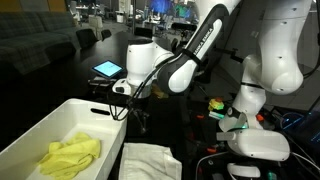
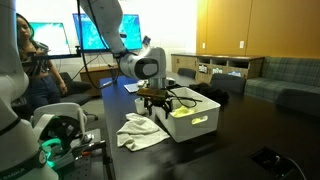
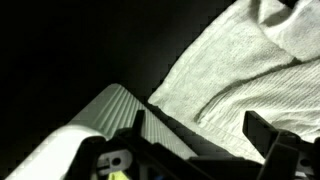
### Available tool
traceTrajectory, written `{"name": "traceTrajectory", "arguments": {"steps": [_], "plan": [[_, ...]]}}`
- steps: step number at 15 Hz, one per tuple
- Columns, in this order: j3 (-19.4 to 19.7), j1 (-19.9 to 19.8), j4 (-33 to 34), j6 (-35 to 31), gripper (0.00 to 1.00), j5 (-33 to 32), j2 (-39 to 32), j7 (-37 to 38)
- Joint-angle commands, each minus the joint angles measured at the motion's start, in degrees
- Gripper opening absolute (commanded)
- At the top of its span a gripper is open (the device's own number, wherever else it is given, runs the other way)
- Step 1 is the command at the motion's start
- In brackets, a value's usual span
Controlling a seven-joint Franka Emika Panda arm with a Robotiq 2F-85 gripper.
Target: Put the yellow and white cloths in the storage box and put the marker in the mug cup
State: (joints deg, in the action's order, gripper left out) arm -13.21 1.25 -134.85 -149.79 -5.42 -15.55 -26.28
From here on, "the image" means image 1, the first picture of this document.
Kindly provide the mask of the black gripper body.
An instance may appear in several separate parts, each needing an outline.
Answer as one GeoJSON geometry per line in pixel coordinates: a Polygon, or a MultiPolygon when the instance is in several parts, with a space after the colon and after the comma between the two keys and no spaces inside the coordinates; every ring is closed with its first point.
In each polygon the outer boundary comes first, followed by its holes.
{"type": "Polygon", "coordinates": [[[147,113],[147,107],[149,104],[148,98],[131,98],[128,102],[129,105],[129,119],[133,120],[134,118],[144,122],[149,118],[147,113]]]}

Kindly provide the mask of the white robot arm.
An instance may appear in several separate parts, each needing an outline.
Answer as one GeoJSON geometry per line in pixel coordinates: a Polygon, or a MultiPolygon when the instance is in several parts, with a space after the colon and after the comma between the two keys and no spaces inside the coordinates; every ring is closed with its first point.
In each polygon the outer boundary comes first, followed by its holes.
{"type": "MultiPolygon", "coordinates": [[[[132,42],[127,49],[126,82],[131,96],[138,98],[153,81],[168,94],[187,89],[204,55],[214,49],[241,0],[199,0],[199,26],[189,42],[174,54],[154,41],[132,42]]],[[[240,90],[227,114],[219,121],[222,131],[260,130],[256,115],[266,94],[287,95],[304,80],[297,63],[297,44],[312,0],[265,0],[266,7],[258,32],[257,54],[243,58],[240,90]]]]}

